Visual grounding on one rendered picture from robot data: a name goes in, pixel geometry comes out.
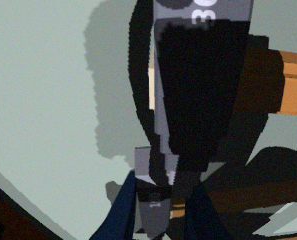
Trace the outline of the hammer with grey head and wooden handle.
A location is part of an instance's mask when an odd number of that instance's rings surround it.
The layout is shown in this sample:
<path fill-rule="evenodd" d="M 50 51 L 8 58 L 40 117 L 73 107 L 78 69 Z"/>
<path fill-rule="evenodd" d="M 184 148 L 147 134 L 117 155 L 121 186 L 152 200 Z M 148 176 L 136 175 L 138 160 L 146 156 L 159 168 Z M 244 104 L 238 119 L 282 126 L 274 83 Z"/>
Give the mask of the hammer with grey head and wooden handle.
<path fill-rule="evenodd" d="M 142 228 L 150 240 L 162 240 L 172 219 L 172 185 L 160 147 L 135 148 L 135 177 Z M 297 202 L 297 178 L 263 185 L 207 192 L 217 213 Z"/>

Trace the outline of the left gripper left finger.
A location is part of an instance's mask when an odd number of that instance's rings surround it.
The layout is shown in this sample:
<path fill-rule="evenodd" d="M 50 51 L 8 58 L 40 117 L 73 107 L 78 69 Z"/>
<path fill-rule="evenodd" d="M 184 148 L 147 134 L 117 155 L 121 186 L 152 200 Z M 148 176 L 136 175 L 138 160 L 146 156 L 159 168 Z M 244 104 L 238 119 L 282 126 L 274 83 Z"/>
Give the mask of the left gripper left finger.
<path fill-rule="evenodd" d="M 131 171 L 104 222 L 89 240 L 133 240 L 136 198 L 137 178 Z"/>

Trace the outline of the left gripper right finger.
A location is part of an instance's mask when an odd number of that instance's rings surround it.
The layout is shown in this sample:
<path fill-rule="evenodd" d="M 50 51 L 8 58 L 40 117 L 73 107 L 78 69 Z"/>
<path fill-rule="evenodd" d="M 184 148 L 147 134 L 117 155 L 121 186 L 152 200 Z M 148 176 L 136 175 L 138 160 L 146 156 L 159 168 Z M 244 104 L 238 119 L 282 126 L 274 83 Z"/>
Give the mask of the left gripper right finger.
<path fill-rule="evenodd" d="M 221 222 L 201 180 L 185 198 L 184 240 L 234 240 Z"/>

